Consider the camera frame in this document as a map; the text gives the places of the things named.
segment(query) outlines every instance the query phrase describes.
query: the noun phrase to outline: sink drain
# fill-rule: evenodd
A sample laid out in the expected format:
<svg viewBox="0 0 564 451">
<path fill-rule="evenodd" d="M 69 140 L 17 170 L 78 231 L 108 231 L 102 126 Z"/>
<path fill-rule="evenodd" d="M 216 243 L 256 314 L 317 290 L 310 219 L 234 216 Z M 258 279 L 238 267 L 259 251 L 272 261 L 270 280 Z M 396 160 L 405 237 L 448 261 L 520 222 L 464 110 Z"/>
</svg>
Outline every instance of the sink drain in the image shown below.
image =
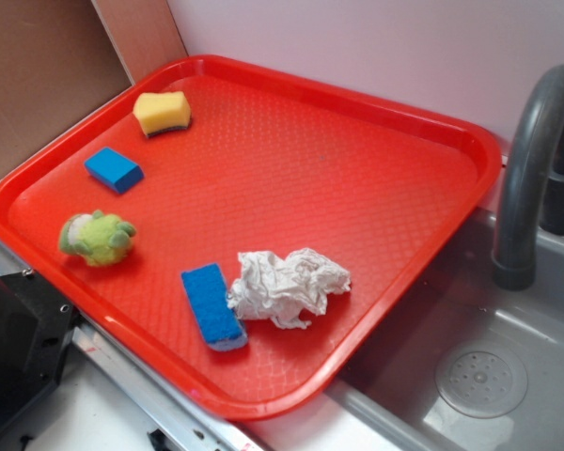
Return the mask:
<svg viewBox="0 0 564 451">
<path fill-rule="evenodd" d="M 462 343 L 441 359 L 436 386 L 453 409 L 474 418 L 495 418 L 524 399 L 526 370 L 512 351 L 487 341 Z"/>
</svg>

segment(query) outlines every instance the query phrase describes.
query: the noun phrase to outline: sink basin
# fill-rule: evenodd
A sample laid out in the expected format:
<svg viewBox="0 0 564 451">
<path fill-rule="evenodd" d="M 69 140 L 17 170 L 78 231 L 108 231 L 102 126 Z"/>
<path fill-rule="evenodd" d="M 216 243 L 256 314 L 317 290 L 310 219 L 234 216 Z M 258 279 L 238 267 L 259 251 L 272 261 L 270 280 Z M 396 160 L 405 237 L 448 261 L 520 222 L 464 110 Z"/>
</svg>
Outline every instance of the sink basin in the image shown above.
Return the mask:
<svg viewBox="0 0 564 451">
<path fill-rule="evenodd" d="M 477 210 L 339 379 L 420 449 L 564 450 L 564 239 L 540 233 L 537 281 L 512 292 L 493 229 Z"/>
</svg>

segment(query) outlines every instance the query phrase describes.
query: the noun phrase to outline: sink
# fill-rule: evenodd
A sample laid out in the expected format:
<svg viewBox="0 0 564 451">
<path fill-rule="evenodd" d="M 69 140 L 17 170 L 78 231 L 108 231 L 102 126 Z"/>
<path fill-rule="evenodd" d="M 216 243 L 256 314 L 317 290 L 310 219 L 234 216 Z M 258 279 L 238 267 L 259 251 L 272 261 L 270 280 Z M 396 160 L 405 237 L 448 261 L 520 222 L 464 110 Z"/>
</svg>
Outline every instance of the sink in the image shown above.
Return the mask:
<svg viewBox="0 0 564 451">
<path fill-rule="evenodd" d="M 564 239 L 540 231 L 537 280 L 514 292 L 493 282 L 493 232 L 475 211 L 338 375 L 418 449 L 564 450 Z"/>
</svg>

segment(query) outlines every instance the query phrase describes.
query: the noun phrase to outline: blue scrubbing sponge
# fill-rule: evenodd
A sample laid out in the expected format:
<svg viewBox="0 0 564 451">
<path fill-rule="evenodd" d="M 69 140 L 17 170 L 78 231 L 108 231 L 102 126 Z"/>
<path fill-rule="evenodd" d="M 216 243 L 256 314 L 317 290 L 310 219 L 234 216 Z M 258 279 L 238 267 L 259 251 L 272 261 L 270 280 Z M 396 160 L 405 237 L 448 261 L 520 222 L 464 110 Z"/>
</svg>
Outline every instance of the blue scrubbing sponge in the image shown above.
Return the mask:
<svg viewBox="0 0 564 451">
<path fill-rule="evenodd" d="M 247 343 L 243 324 L 227 308 L 227 287 L 217 264 L 183 272 L 181 280 L 203 339 L 214 350 L 235 350 Z"/>
<path fill-rule="evenodd" d="M 123 194 L 144 178 L 137 163 L 111 148 L 103 148 L 85 162 L 87 172 L 112 190 Z"/>
</svg>

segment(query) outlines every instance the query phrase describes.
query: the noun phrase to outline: tissue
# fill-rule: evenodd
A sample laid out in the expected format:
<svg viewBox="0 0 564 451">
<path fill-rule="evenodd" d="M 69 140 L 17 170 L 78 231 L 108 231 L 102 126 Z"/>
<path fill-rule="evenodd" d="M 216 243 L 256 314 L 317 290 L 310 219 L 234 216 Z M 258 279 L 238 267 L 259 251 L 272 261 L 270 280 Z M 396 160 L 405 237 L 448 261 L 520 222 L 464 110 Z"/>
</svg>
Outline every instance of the tissue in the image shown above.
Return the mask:
<svg viewBox="0 0 564 451">
<path fill-rule="evenodd" d="M 349 291 L 350 273 L 312 249 L 290 253 L 286 259 L 270 251 L 239 253 L 241 277 L 227 295 L 227 306 L 239 319 L 270 319 L 280 329 L 306 329 L 303 309 L 324 315 L 329 293 Z"/>
</svg>

